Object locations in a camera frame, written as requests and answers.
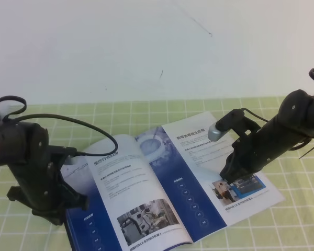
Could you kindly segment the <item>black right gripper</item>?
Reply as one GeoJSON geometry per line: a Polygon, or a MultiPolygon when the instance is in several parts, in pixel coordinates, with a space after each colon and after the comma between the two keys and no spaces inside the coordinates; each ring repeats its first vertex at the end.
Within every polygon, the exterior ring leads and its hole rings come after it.
{"type": "Polygon", "coordinates": [[[285,128],[276,118],[264,126],[247,118],[243,109],[234,109],[217,123],[220,130],[233,130],[239,138],[232,143],[233,152],[227,157],[220,176],[228,184],[246,178],[285,152],[282,137],[285,128]]]}

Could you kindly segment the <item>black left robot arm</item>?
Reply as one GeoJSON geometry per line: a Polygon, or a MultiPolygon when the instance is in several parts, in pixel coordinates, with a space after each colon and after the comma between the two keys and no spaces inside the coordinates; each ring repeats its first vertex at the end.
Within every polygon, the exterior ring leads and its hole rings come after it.
{"type": "Polygon", "coordinates": [[[9,189],[8,199],[54,225],[65,222],[68,209],[86,211],[88,197],[75,191],[61,174],[66,159],[76,152],[73,147],[50,145],[47,129],[36,123],[0,122],[0,166],[8,166],[18,183],[9,189]]]}

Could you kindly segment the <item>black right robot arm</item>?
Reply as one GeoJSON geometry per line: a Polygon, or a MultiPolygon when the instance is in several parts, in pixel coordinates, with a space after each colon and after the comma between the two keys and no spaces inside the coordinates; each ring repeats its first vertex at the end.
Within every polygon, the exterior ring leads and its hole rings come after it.
{"type": "Polygon", "coordinates": [[[232,183],[262,170],[287,151],[314,139],[314,96],[299,89],[282,102],[276,116],[262,127],[245,116],[245,108],[231,110],[210,128],[209,139],[218,141],[233,130],[239,137],[220,177],[232,183]]]}

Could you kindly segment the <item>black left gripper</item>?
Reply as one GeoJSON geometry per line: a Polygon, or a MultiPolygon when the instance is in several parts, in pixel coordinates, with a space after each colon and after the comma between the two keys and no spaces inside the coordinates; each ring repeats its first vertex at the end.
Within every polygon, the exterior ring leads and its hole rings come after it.
{"type": "Polygon", "coordinates": [[[9,189],[8,199],[22,203],[33,215],[54,225],[64,223],[67,209],[86,211],[88,196],[75,191],[61,175],[67,157],[76,153],[75,148],[63,146],[48,146],[29,154],[15,152],[6,160],[18,186],[9,189]]]}

